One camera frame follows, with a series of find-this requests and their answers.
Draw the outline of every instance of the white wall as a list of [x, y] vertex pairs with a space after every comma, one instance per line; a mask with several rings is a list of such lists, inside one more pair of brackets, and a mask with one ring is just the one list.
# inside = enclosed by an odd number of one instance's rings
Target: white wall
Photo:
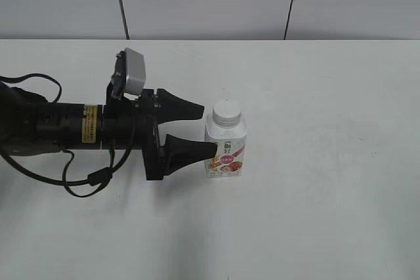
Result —
[[124, 0], [132, 39], [283, 39], [290, 0]]
[[[123, 0], [131, 39], [283, 39], [291, 0]], [[0, 38], [123, 39], [117, 0], [0, 0]], [[287, 39], [420, 39], [420, 0], [294, 0]]]
[[420, 0], [295, 0], [287, 39], [420, 39]]
[[118, 0], [0, 0], [0, 38], [125, 37]]

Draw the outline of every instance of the table surface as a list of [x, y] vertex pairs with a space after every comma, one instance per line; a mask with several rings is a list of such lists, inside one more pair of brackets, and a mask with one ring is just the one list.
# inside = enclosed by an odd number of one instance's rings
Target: table surface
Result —
[[[62, 83], [103, 104], [117, 51], [148, 88], [206, 106], [238, 100], [243, 174], [203, 163], [147, 182], [133, 152], [76, 199], [0, 161], [0, 279], [420, 279], [420, 41], [0, 41], [2, 75]], [[54, 98], [40, 79], [20, 85]], [[204, 120], [161, 126], [200, 140]], [[19, 158], [59, 178], [64, 154]], [[70, 178], [108, 163], [77, 151]]]

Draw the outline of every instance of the black cable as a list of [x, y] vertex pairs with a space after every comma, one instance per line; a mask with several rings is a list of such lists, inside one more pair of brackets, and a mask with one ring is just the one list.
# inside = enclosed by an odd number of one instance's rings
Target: black cable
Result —
[[[61, 93], [62, 93], [62, 87], [61, 84], [54, 78], [50, 77], [49, 75], [44, 75], [42, 73], [31, 73], [29, 75], [24, 75], [22, 77], [2, 77], [0, 76], [0, 81], [6, 82], [6, 83], [19, 83], [22, 82], [24, 80], [27, 80], [29, 78], [32, 77], [40, 77], [40, 78], [44, 78], [47, 79], [49, 81], [52, 81], [53, 83], [56, 83], [58, 85], [59, 91], [58, 91], [58, 95], [57, 97], [51, 102], [51, 103], [56, 103], [60, 97], [61, 97]], [[62, 172], [62, 180], [54, 180], [52, 178], [47, 178], [41, 175], [38, 175], [28, 169], [26, 169], [25, 167], [23, 167], [22, 165], [20, 165], [18, 162], [16, 162], [0, 145], [0, 156], [14, 169], [16, 169], [18, 172], [21, 172], [22, 174], [33, 178], [34, 180], [38, 180], [40, 182], [46, 183], [46, 184], [51, 184], [51, 185], [55, 185], [55, 186], [64, 186], [64, 188], [66, 189], [66, 191], [68, 193], [70, 193], [71, 195], [75, 196], [75, 197], [79, 197], [79, 198], [86, 198], [86, 197], [90, 197], [98, 192], [100, 192], [101, 190], [103, 190], [108, 183], [110, 182], [110, 179], [112, 177], [112, 174], [114, 172], [116, 172], [117, 170], [119, 170], [124, 163], [126, 162], [126, 160], [128, 159], [128, 157], [130, 156], [131, 150], [133, 148], [134, 145], [134, 139], [135, 139], [135, 128], [136, 128], [136, 115], [133, 113], [133, 125], [131, 127], [131, 135], [130, 135], [130, 139], [129, 139], [129, 143], [127, 144], [127, 148], [123, 154], [123, 156], [121, 157], [121, 159], [118, 161], [117, 165], [114, 166], [114, 159], [115, 159], [115, 149], [111, 148], [110, 149], [110, 167], [109, 168], [105, 168], [102, 170], [99, 170], [97, 172], [94, 172], [92, 174], [90, 174], [88, 176], [88, 179], [86, 180], [78, 180], [78, 181], [72, 181], [72, 182], [68, 182], [66, 179], [66, 175], [67, 175], [67, 170], [70, 166], [70, 163], [74, 160], [74, 153], [70, 150], [63, 150], [64, 153], [69, 153], [72, 157], [71, 159], [66, 163], [66, 166], [63, 169]], [[87, 185], [90, 184], [92, 186], [95, 186], [97, 184], [100, 184], [97, 189], [95, 189], [93, 192], [88, 193], [86, 195], [79, 195], [77, 193], [75, 193], [74, 191], [71, 190], [71, 186], [82, 186], [82, 185]]]
[[21, 77], [14, 77], [14, 78], [0, 76], [0, 81], [5, 82], [5, 83], [20, 83], [29, 78], [36, 78], [36, 77], [44, 78], [58, 85], [57, 97], [51, 102], [51, 103], [57, 103], [61, 97], [62, 87], [61, 87], [61, 84], [56, 79], [54, 79], [53, 77], [50, 77], [49, 75], [44, 75], [43, 73], [30, 73], [29, 75], [23, 75]]
[[[107, 181], [107, 182], [102, 182], [98, 187], [97, 187], [97, 189], [95, 189], [94, 191], [92, 191], [91, 193], [87, 193], [86, 195], [79, 195], [78, 193], [75, 193], [74, 191], [72, 191], [72, 189], [70, 188], [70, 186], [68, 185], [68, 183], [69, 182], [67, 182], [67, 179], [66, 179], [66, 175], [67, 175], [67, 170], [68, 170], [68, 167], [70, 166], [70, 163], [73, 161], [73, 159], [74, 159], [74, 153], [72, 152], [72, 151], [70, 151], [70, 150], [63, 150], [63, 152], [64, 153], [69, 153], [69, 154], [71, 154], [72, 155], [72, 157], [70, 158], [70, 160], [67, 162], [67, 164], [66, 164], [66, 166], [64, 167], [64, 169], [63, 169], [63, 173], [62, 173], [62, 183], [63, 183], [63, 186], [64, 186], [64, 188], [66, 189], [66, 191], [70, 194], [70, 195], [72, 195], [72, 196], [74, 196], [74, 197], [78, 197], [78, 198], [87, 198], [87, 197], [90, 197], [90, 196], [93, 196], [94, 194], [96, 194], [96, 193], [98, 193], [98, 192], [100, 192], [101, 190], [103, 190], [107, 185], [108, 185], [108, 183], [109, 183], [109, 181]], [[113, 157], [113, 155], [111, 154], [111, 166], [110, 166], [110, 168], [112, 168], [112, 165], [113, 165], [113, 163], [114, 163], [114, 157]]]
[[[53, 180], [52, 178], [44, 177], [34, 172], [31, 172], [28, 169], [25, 169], [22, 165], [17, 163], [1, 146], [0, 146], [0, 155], [15, 170], [17, 170], [18, 172], [21, 172], [22, 174], [25, 174], [26, 176], [30, 178], [33, 178], [34, 180], [38, 180], [40, 182], [44, 182], [46, 184], [51, 184], [55, 186], [63, 186], [63, 182], [61, 180]], [[89, 184], [88, 180], [76, 180], [74, 182], [67, 182], [68, 186], [81, 186], [81, 185], [86, 185], [86, 184]]]
[[130, 156], [131, 150], [134, 145], [135, 134], [136, 134], [136, 116], [133, 114], [133, 125], [131, 127], [131, 135], [130, 135], [129, 143], [127, 144], [127, 149], [125, 150], [121, 159], [118, 161], [117, 165], [112, 168], [113, 173], [119, 170], [124, 165], [128, 157]]

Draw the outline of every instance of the white bottle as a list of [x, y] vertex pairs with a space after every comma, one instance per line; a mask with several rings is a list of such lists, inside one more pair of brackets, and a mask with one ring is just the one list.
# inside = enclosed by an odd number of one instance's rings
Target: white bottle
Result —
[[208, 177], [241, 174], [246, 136], [240, 105], [230, 100], [217, 102], [205, 122], [205, 141], [217, 144], [216, 156], [205, 162]]

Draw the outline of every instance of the robotic arm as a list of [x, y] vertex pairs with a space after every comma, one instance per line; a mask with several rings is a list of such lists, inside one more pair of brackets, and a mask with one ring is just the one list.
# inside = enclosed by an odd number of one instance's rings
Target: robotic arm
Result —
[[[29, 77], [44, 77], [58, 84], [60, 92], [56, 100], [47, 102], [43, 96], [3, 83], [18, 83]], [[166, 136], [165, 145], [159, 143], [159, 124], [201, 119], [204, 107], [177, 98], [164, 89], [156, 93], [144, 89], [145, 80], [143, 55], [128, 48], [117, 55], [105, 105], [58, 103], [61, 86], [46, 75], [0, 77], [0, 155], [25, 175], [64, 186], [77, 197], [88, 197], [105, 188], [131, 150], [142, 150], [147, 180], [162, 180], [186, 165], [214, 157], [217, 147], [212, 143], [184, 140], [170, 134]], [[129, 100], [124, 97], [125, 93], [138, 98]], [[74, 158], [70, 150], [80, 149], [108, 150], [110, 166], [88, 175], [86, 180], [68, 182], [66, 172]], [[115, 150], [125, 150], [116, 165]], [[33, 173], [11, 157], [60, 151], [72, 155], [62, 180]], [[70, 189], [70, 186], [85, 184], [98, 187], [88, 195], [77, 195]]]

